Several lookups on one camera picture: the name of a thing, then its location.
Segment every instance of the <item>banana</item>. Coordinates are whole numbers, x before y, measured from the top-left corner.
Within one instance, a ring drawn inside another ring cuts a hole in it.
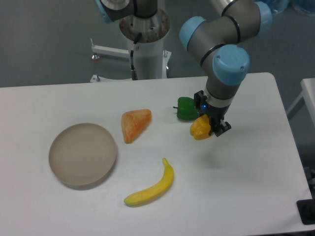
[[[168,161],[163,158],[164,174],[162,179],[150,188],[132,193],[124,199],[124,203],[128,206],[136,206],[147,203],[161,196],[172,185],[174,179],[174,170]]]

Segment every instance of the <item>silver flange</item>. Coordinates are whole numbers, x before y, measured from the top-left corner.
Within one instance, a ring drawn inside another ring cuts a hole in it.
[[[129,4],[129,0],[101,0],[101,2],[109,9],[119,11]]]
[[[165,37],[170,29],[168,15],[161,9],[150,18],[138,18],[134,15],[120,19],[119,28],[122,34],[134,41],[139,33],[142,36],[139,43],[151,43]]]

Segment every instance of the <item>beige plate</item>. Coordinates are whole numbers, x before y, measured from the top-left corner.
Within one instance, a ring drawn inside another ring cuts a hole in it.
[[[82,123],[65,129],[53,141],[49,165],[66,185],[80,187],[99,182],[112,168],[116,144],[103,127]]]

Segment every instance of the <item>black cable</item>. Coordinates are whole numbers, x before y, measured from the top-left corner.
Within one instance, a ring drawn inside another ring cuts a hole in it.
[[[137,44],[137,42],[139,42],[139,40],[142,37],[142,33],[138,33],[136,39],[134,40],[133,44]],[[133,65],[133,49],[131,49],[130,51],[130,65],[131,65],[131,69],[134,70],[134,65]]]

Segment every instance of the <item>white table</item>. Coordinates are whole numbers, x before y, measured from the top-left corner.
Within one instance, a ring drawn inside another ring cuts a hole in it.
[[[315,229],[296,201],[310,199],[294,139],[271,74],[249,74],[225,119],[232,129],[195,141],[172,106],[204,89],[205,77],[0,89],[1,236],[240,236]],[[153,120],[125,144],[123,112],[149,108]],[[118,146],[109,178],[77,191],[53,175],[48,151],[65,128],[92,122]],[[149,187],[166,157],[169,191],[150,204],[123,199]]]

